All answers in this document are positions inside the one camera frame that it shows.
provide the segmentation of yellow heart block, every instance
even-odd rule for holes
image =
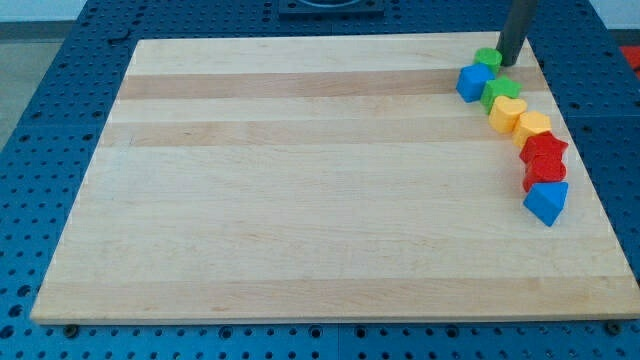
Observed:
[[[525,111],[527,111],[526,101],[498,96],[489,114],[489,125],[501,134],[510,133],[513,131],[520,115]]]
[[[522,149],[529,136],[551,131],[551,118],[537,111],[522,113],[513,129],[513,143]]]

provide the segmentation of blue perforated table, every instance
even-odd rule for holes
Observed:
[[[0,359],[640,357],[638,321],[76,329],[28,318],[137,40],[489,31],[509,3],[387,0],[383,17],[279,19],[275,1],[88,1],[0,156]],[[638,277],[639,83],[587,0],[541,1],[529,38]]]

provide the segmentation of colorful blocks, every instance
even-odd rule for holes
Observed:
[[[456,90],[465,102],[480,100],[482,91],[487,81],[495,79],[495,76],[484,64],[467,66],[460,70]]]
[[[501,134],[510,133],[513,131],[520,115],[525,111],[527,111],[526,101],[510,99],[502,95],[498,96],[491,107],[489,125]]]
[[[523,148],[530,136],[551,131],[551,119],[537,111],[525,112],[520,115],[513,129],[513,143]]]
[[[500,95],[515,99],[520,95],[520,89],[522,85],[512,81],[506,76],[501,76],[496,80],[489,80],[484,86],[482,96],[480,96],[480,102],[484,106],[487,114],[491,112],[493,102]]]
[[[546,156],[562,160],[562,154],[569,144],[557,139],[551,131],[530,136],[520,152],[520,159],[528,164],[533,158]]]
[[[569,184],[566,182],[537,183],[524,199],[524,206],[545,225],[551,226],[562,212]]]
[[[482,48],[476,51],[473,57],[474,64],[485,64],[491,69],[494,75],[497,75],[500,71],[500,64],[502,63],[502,54],[496,49]]]
[[[533,158],[528,164],[525,172],[522,187],[529,192],[533,184],[558,182],[567,176],[567,168],[562,160],[551,156],[538,156]]]

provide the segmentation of red star block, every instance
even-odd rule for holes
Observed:
[[[528,164],[537,156],[549,156],[562,160],[562,154],[569,144],[558,140],[551,131],[545,131],[538,135],[530,136],[520,152],[520,159]]]
[[[562,181],[567,175],[567,168],[562,159],[556,156],[535,156],[527,164],[527,170],[522,181],[522,187],[526,192],[535,183],[548,183]]]

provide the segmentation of blue block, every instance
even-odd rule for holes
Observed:
[[[566,182],[533,184],[524,199],[524,206],[545,225],[551,226],[564,208],[568,190]]]
[[[485,64],[466,66],[460,70],[456,90],[465,102],[478,101],[482,96],[484,84],[493,79],[495,76]]]

